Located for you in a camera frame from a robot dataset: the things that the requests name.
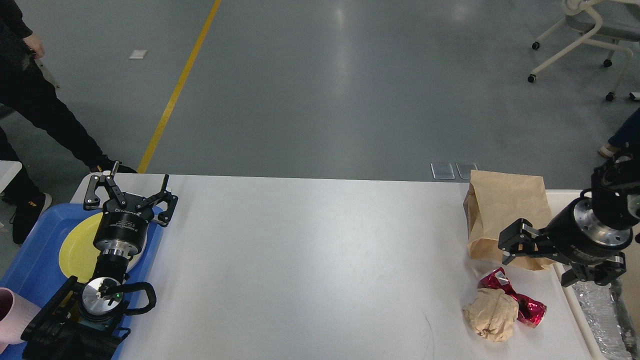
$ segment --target yellow floor line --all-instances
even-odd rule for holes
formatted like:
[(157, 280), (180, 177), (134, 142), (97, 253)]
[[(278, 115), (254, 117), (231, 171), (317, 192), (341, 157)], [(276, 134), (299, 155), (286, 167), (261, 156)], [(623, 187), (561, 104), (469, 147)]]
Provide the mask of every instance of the yellow floor line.
[(187, 81), (189, 77), (189, 73), (191, 72), (191, 68), (193, 63), (196, 61), (198, 57), (198, 53), (200, 52), (200, 48), (202, 47), (202, 42), (204, 38), (207, 36), (207, 32), (209, 32), (209, 28), (211, 27), (211, 22), (213, 18), (216, 16), (216, 12), (218, 12), (218, 8), (220, 7), (220, 2), (222, 0), (216, 0), (209, 12), (209, 16), (207, 17), (207, 21), (205, 21), (204, 26), (198, 36), (198, 40), (196, 40), (196, 44), (193, 46), (193, 50), (191, 50), (191, 55), (189, 55), (189, 59), (187, 60), (187, 64), (185, 64), (184, 69), (182, 70), (182, 74), (178, 79), (178, 83), (175, 85), (173, 89), (173, 93), (171, 94), (171, 98), (164, 109), (164, 113), (160, 118), (160, 122), (158, 122), (158, 126), (156, 127), (156, 131), (154, 135), (151, 136), (151, 141), (149, 141), (149, 145), (147, 146), (147, 150), (145, 151), (144, 156), (142, 156), (142, 161), (138, 165), (138, 172), (143, 173), (147, 171), (147, 167), (149, 166), (149, 162), (151, 161), (151, 157), (154, 155), (156, 151), (156, 147), (160, 142), (160, 138), (164, 133), (164, 128), (166, 127), (167, 122), (169, 122), (169, 118), (171, 117), (171, 113), (173, 112), (173, 108), (175, 107), (175, 103), (178, 101), (180, 97), (180, 93), (182, 92), (182, 88), (184, 87), (184, 83)]

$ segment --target red snack wrapper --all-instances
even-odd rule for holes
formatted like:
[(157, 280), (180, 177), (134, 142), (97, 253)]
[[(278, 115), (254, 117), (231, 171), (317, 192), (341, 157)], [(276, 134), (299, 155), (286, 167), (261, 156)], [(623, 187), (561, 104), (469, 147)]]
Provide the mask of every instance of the red snack wrapper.
[(547, 306), (540, 301), (533, 300), (527, 295), (518, 294), (511, 286), (511, 281), (502, 267), (480, 279), (478, 288), (502, 289), (505, 294), (513, 297), (518, 302), (518, 321), (526, 326), (538, 326), (547, 312)]

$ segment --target shoe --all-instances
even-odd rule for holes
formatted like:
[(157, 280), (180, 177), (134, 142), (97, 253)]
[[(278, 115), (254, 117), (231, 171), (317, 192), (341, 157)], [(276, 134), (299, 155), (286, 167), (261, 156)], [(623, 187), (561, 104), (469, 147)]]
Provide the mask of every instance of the shoe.
[(605, 159), (611, 159), (618, 151), (620, 151), (619, 147), (615, 147), (609, 143), (606, 143), (601, 148), (599, 148), (598, 153)]
[[(103, 155), (104, 159), (102, 160), (101, 163), (99, 163), (98, 165), (92, 166), (89, 168), (89, 170), (91, 170), (91, 172), (103, 172), (103, 171), (111, 171), (113, 170), (113, 165), (115, 164), (115, 161), (110, 160), (106, 155)], [(123, 172), (123, 173), (128, 173), (128, 174), (137, 174), (138, 172), (133, 170), (132, 168), (122, 165), (122, 163), (120, 163), (120, 165), (118, 166), (118, 172)]]
[(19, 245), (24, 243), (27, 235), (33, 229), (42, 214), (51, 205), (51, 195), (39, 193), (35, 199), (21, 202), (16, 205), (13, 216), (13, 242)]
[(3, 202), (5, 202), (5, 203), (7, 203), (9, 205), (15, 205), (15, 202), (13, 201), (13, 199), (11, 199), (5, 193), (0, 193), (0, 200), (2, 200)]

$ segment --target pink cup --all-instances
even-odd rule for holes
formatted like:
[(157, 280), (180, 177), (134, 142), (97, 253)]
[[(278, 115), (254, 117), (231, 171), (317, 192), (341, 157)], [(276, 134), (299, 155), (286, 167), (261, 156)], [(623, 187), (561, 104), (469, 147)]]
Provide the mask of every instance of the pink cup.
[(0, 354), (7, 345), (24, 342), (20, 339), (29, 322), (40, 308), (7, 288), (0, 288)]

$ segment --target blue jeans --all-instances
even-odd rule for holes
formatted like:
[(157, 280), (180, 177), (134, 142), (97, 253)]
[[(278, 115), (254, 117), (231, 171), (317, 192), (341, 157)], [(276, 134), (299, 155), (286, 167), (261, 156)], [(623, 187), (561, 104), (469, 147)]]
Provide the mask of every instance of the blue jeans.
[(608, 142), (615, 147), (624, 147), (626, 143), (640, 142), (640, 108), (629, 116)]

